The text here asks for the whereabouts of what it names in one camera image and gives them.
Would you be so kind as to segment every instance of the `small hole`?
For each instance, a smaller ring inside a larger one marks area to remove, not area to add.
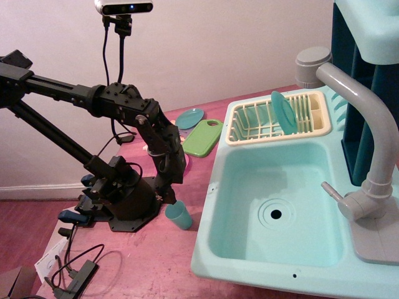
[[[281,211],[280,210],[273,210],[270,213],[270,216],[272,216],[273,219],[280,219],[281,218]]]
[[[218,122],[211,120],[211,121],[208,121],[207,124],[208,124],[208,126],[217,126]]]

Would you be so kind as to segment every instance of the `pink table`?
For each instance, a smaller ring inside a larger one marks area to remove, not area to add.
[[[296,85],[277,90],[285,92],[294,89],[297,89]],[[195,108],[203,109],[207,119],[223,121],[229,103],[268,95],[271,91],[206,103]],[[188,108],[165,114],[169,120],[175,120]],[[127,161],[139,163],[144,176],[153,176],[155,168],[151,158],[142,150],[143,146],[145,143],[137,136],[132,144],[123,145],[118,154]],[[98,261],[100,267],[83,298],[321,298],[207,280],[193,274],[190,269],[191,256],[215,155],[216,149],[205,158],[190,156],[184,183],[173,185],[177,199],[185,202],[193,218],[189,230],[180,230],[169,221],[165,217],[165,206],[158,217],[135,234],[111,232],[107,223],[96,223],[94,228],[78,230],[71,257],[91,246],[105,244]],[[96,254],[91,252],[77,260],[73,264],[74,268],[78,270],[84,261],[93,259]],[[65,280],[66,284],[70,281],[69,278]],[[37,294],[46,298],[54,297],[47,284],[43,284]]]

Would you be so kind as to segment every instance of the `blue plate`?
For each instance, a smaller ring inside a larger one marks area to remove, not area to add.
[[[200,122],[203,116],[204,111],[201,109],[194,108],[187,110],[176,119],[176,126],[181,130],[192,128]]]
[[[286,98],[279,92],[272,92],[272,105],[284,134],[298,133],[295,113]]]

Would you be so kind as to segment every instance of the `power strip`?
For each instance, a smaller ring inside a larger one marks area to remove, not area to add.
[[[74,279],[70,282],[66,292],[59,288],[53,290],[55,297],[57,299],[78,299],[98,268],[99,266],[96,263],[87,260],[83,264],[82,268],[77,272]]]

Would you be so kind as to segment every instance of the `cardboard box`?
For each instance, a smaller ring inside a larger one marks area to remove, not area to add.
[[[31,295],[36,271],[20,266],[0,274],[0,299],[20,299]]]

